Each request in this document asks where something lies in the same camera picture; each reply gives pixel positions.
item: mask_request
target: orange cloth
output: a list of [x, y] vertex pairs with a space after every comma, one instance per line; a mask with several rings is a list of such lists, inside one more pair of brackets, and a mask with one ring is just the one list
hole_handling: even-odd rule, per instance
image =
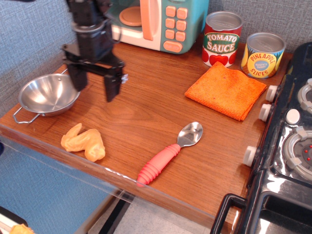
[[239, 70], [216, 62], [185, 93], [185, 96], [224, 115], [243, 121], [266, 89]]

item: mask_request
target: tomato sauce can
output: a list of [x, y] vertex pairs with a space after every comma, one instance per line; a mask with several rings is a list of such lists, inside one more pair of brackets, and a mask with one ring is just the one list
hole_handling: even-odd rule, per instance
[[250, 77], [269, 78], [275, 75], [281, 62], [286, 42], [272, 33], [248, 36], [241, 69]]
[[242, 26], [242, 18], [235, 13], [217, 11], [209, 14], [204, 30], [203, 62], [208, 66], [216, 61], [225, 67], [233, 65]]

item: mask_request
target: robotic arm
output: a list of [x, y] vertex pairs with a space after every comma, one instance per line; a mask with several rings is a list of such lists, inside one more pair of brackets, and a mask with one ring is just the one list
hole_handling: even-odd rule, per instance
[[110, 0], [66, 0], [73, 15], [72, 28], [77, 44], [65, 44], [64, 63], [74, 87], [81, 91], [87, 85], [87, 72], [104, 77], [106, 99], [112, 101], [119, 94], [120, 85], [128, 75], [123, 73], [124, 62], [113, 53], [116, 41], [112, 38], [111, 19], [107, 11]]

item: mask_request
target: toy stove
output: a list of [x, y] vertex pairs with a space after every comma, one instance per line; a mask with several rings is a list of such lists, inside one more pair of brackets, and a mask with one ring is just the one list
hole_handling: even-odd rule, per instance
[[270, 86], [259, 118], [267, 123], [252, 167], [247, 198], [224, 197], [211, 233], [220, 233], [231, 206], [241, 209], [238, 234], [312, 233], [312, 42], [299, 46], [279, 86]]

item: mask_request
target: orange button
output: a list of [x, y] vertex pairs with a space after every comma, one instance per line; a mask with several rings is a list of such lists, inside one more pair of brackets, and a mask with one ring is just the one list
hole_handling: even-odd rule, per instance
[[177, 10], [176, 16], [177, 16], [179, 19], [185, 20], [185, 19], [187, 18], [187, 9], [186, 9], [186, 8], [180, 7], [180, 8]]
[[178, 40], [178, 41], [185, 41], [185, 33], [184, 32], [177, 32], [175, 34], [175, 39]]
[[177, 28], [177, 30], [184, 31], [186, 29], [186, 21], [178, 20], [176, 22], [176, 28]]
[[174, 19], [166, 19], [166, 27], [167, 28], [174, 28], [176, 21]]
[[167, 29], [167, 30], [166, 30], [166, 33], [165, 33], [165, 37], [168, 38], [168, 39], [173, 39], [173, 38], [175, 38], [175, 32], [174, 32], [174, 30]]
[[175, 17], [176, 16], [176, 8], [174, 6], [166, 7], [166, 16]]
[[183, 46], [179, 42], [167, 40], [164, 43], [164, 48], [168, 51], [179, 53], [182, 50]]

